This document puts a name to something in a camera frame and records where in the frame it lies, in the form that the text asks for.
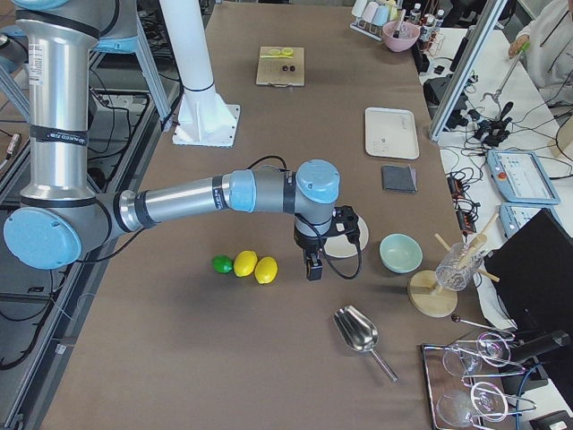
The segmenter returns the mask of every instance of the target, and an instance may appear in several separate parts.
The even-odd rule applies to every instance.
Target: person
[[[527,73],[549,107],[573,104],[573,0],[552,0],[509,46],[513,58],[525,43]]]

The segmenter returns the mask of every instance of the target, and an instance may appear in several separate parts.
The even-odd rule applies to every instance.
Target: white pillar
[[[233,146],[240,113],[217,94],[198,0],[160,0],[184,85],[173,143]]]

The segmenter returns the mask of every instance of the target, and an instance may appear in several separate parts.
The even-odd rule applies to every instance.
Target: metal scoop
[[[388,378],[392,382],[398,380],[396,374],[374,349],[378,342],[378,330],[372,321],[354,306],[346,305],[334,313],[334,322],[350,348],[358,352],[370,352]]]

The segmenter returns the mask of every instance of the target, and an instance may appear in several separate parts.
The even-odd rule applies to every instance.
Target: wine glass
[[[511,350],[506,339],[494,331],[484,331],[475,340],[456,340],[445,348],[442,364],[449,374],[465,380],[471,377],[497,377],[522,374],[525,368],[510,361]],[[513,365],[514,372],[480,374],[482,363],[493,367]]]
[[[470,392],[449,390],[438,399],[438,416],[454,427],[470,427],[489,430],[484,419],[500,422],[509,413],[506,395],[492,383],[475,383]]]

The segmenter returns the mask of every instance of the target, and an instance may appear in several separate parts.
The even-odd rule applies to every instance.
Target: glass
[[[526,409],[509,412],[508,399],[522,400],[529,403]],[[531,400],[504,394],[492,383],[479,382],[471,390],[449,390],[438,399],[436,411],[438,416],[450,426],[465,428],[473,426],[491,430],[483,421],[498,423],[507,415],[516,415],[535,409]]]
[[[466,386],[469,386],[466,378],[509,376],[526,370],[521,364],[511,361],[508,341],[494,331],[480,333],[475,340],[456,340],[446,347],[441,361],[448,373],[462,378]],[[483,363],[497,368],[508,366],[508,370],[481,373]]]
[[[454,244],[436,269],[438,284],[450,291],[461,291],[482,265],[480,254],[468,254],[465,244]]]

